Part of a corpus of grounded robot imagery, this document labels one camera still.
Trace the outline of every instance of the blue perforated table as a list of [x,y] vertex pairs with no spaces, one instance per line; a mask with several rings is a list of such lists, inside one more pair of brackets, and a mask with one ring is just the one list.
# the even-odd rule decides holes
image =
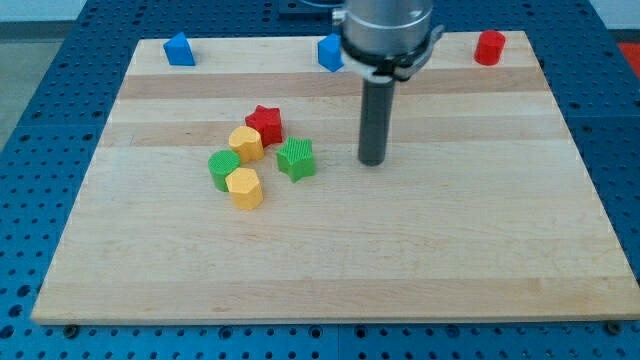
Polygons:
[[[640,322],[40,327],[29,314],[140,38],[322,35],[268,1],[90,0],[0,157],[0,359],[640,358]],[[586,0],[437,3],[448,31],[525,30],[636,277],[639,84]]]

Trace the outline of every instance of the yellow block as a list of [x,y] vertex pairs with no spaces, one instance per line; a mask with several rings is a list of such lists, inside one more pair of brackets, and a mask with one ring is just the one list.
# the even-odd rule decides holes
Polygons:
[[241,163],[260,160],[264,157],[264,148],[260,133],[248,126],[239,126],[229,136],[231,150],[238,153]]
[[258,174],[253,169],[237,168],[227,178],[227,187],[233,205],[242,210],[253,210],[264,199]]

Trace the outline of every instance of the blue pentagon block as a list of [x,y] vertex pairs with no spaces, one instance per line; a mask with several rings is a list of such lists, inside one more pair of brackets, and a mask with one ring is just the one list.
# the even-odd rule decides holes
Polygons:
[[171,65],[195,66],[191,47],[184,33],[179,33],[164,43],[164,52]]
[[344,66],[340,59],[340,36],[331,34],[318,41],[318,62],[331,72]]

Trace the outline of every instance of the black cylindrical rod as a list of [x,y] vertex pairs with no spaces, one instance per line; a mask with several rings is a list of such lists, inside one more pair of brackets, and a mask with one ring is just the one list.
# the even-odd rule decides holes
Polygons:
[[365,165],[377,166],[384,161],[394,87],[395,81],[377,84],[364,80],[358,159]]

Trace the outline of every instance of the wood grain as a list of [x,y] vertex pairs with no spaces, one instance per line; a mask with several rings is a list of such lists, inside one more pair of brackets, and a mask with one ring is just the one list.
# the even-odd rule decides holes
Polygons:
[[[32,317],[43,324],[633,319],[640,289],[522,32],[474,64],[446,34],[398,87],[387,160],[356,160],[360,80],[317,38],[141,41]],[[314,141],[238,211],[206,161],[256,104]]]

